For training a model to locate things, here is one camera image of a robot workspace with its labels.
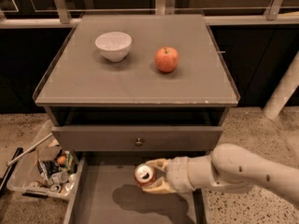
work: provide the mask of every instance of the white bowl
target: white bowl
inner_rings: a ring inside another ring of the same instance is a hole
[[[101,54],[112,62],[119,62],[129,53],[132,38],[125,33],[111,32],[102,34],[95,40]]]

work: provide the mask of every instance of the open drawer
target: open drawer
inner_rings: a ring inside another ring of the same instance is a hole
[[[209,151],[218,143],[222,127],[66,125],[52,132],[65,150]]]
[[[141,157],[91,157],[80,160],[64,224],[195,224],[204,219],[198,193],[155,195],[135,183]]]

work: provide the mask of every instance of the white pole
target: white pole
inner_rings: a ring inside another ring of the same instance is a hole
[[[280,80],[271,98],[263,108],[263,113],[269,119],[278,116],[281,109],[288,102],[299,86],[299,51],[295,55],[286,74]]]

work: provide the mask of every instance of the terrazzo floor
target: terrazzo floor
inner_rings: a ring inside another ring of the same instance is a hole
[[[46,114],[0,115],[0,177],[16,148],[31,146],[45,123],[49,123]],[[274,120],[267,119],[259,107],[231,108],[223,128],[219,144],[237,144],[268,160],[299,168],[299,107],[285,107]],[[299,210],[266,189],[203,193],[210,224],[299,224]],[[0,223],[63,223],[66,207],[62,200],[27,197],[6,189],[0,197]]]

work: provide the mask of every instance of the red apple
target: red apple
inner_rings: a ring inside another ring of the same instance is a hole
[[[163,47],[158,49],[155,55],[157,68],[164,72],[173,72],[178,66],[178,52],[174,48]]]

